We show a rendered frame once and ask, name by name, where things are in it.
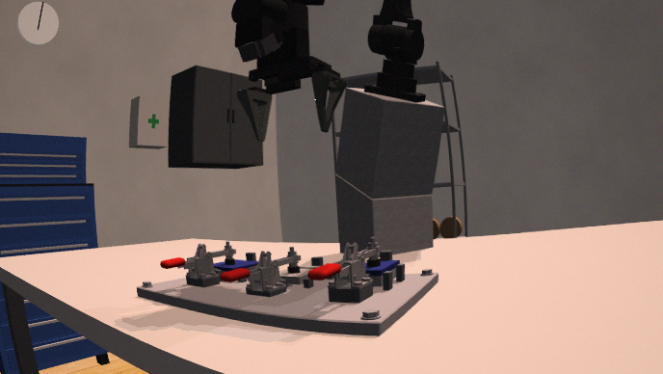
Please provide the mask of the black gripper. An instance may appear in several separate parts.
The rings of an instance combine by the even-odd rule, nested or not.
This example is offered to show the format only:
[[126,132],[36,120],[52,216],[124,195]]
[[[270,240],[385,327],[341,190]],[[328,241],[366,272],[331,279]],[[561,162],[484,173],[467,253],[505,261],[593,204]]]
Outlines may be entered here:
[[[257,141],[265,141],[272,94],[300,89],[301,79],[308,77],[312,79],[321,131],[329,131],[333,112],[347,83],[340,77],[340,73],[332,70],[331,65],[313,56],[307,56],[249,71],[250,81],[256,82],[262,79],[266,87],[266,90],[252,87],[237,92],[237,97],[251,121]],[[330,94],[326,109],[328,90]],[[260,126],[254,102],[258,105]]]

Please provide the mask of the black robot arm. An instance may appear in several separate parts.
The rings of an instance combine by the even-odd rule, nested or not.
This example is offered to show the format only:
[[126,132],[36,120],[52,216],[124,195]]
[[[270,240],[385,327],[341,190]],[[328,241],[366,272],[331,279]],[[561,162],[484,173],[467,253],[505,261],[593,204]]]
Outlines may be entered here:
[[[237,23],[235,47],[243,63],[257,59],[256,68],[261,68],[309,56],[306,5],[320,6],[324,2],[236,0],[231,17]],[[392,21],[408,26],[392,25]],[[368,45],[372,52],[385,55],[386,60],[383,72],[378,72],[377,84],[364,86],[366,93],[425,101],[426,94],[416,92],[417,79],[413,78],[414,65],[423,54],[424,37],[422,21],[413,19],[411,0],[384,0],[380,14],[373,16]]]

